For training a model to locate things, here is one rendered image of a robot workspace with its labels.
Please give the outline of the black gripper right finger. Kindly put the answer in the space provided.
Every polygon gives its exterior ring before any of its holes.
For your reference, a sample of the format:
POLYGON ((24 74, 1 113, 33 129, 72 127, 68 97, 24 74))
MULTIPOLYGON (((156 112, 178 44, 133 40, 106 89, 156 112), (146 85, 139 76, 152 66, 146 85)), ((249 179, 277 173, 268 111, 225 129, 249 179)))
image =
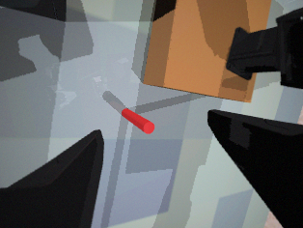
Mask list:
POLYGON ((212 109, 207 123, 284 228, 303 228, 303 125, 212 109))

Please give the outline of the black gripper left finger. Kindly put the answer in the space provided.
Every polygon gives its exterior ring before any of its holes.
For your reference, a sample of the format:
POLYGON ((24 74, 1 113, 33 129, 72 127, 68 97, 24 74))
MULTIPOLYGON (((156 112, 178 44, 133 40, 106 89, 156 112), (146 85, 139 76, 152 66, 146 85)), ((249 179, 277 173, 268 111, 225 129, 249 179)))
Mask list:
POLYGON ((92 228, 103 164, 100 129, 0 188, 0 228, 92 228))

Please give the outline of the red peg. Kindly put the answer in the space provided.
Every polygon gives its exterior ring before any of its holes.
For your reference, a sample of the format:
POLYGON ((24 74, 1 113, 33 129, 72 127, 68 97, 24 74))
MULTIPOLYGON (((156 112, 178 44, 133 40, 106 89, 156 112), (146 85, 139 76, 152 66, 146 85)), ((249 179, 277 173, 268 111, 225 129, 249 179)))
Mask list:
POLYGON ((133 111, 126 108, 122 111, 122 115, 144 133, 150 134, 154 131, 154 124, 152 122, 134 113, 133 111))

